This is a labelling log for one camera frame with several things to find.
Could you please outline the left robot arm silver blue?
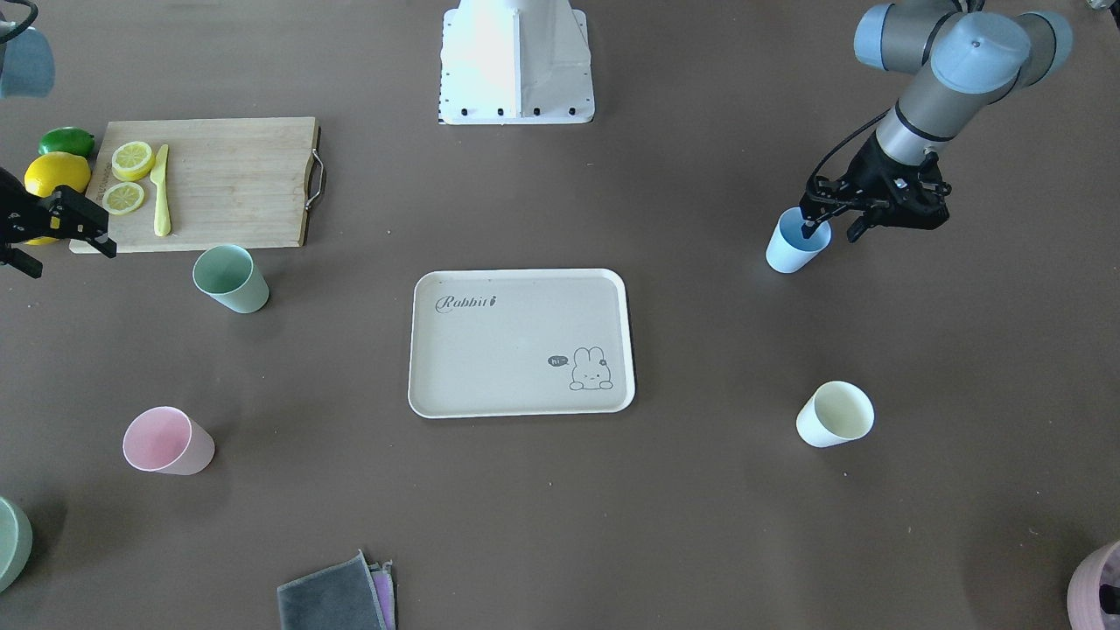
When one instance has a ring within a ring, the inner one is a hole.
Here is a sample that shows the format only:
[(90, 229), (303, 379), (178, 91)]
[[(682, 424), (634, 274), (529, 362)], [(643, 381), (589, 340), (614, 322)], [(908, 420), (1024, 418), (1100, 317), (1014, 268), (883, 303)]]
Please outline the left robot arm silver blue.
[(900, 98), (868, 123), (844, 175), (813, 172), (801, 196), (801, 235), (856, 211), (847, 238), (869, 228), (935, 230), (951, 192), (939, 159), (984, 105), (1060, 70), (1075, 41), (1060, 13), (968, 12), (960, 1), (875, 4), (853, 36), (857, 61), (912, 76)]

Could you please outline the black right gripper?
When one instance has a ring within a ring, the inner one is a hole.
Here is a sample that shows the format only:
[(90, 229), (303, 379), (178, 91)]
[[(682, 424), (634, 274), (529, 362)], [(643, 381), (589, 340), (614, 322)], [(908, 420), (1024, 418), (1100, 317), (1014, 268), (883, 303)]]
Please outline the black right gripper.
[(53, 191), (52, 226), (49, 213), (39, 204), (41, 200), (25, 189), (24, 182), (11, 172), (1, 168), (1, 265), (39, 279), (43, 263), (12, 245), (41, 238), (76, 239), (102, 256), (115, 258), (116, 243), (109, 238), (108, 211), (72, 187), (59, 185)]

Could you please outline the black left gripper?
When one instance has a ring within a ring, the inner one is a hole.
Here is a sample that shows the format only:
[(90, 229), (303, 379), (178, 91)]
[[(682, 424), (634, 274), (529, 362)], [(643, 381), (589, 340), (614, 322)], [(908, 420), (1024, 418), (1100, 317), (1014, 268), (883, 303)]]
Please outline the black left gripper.
[(871, 136), (840, 178), (809, 177), (799, 203), (801, 238), (811, 239), (829, 219), (849, 211), (859, 216), (844, 231), (848, 243), (875, 226), (935, 230), (948, 222), (951, 192), (942, 178), (937, 152), (925, 151), (916, 166), (902, 164)]

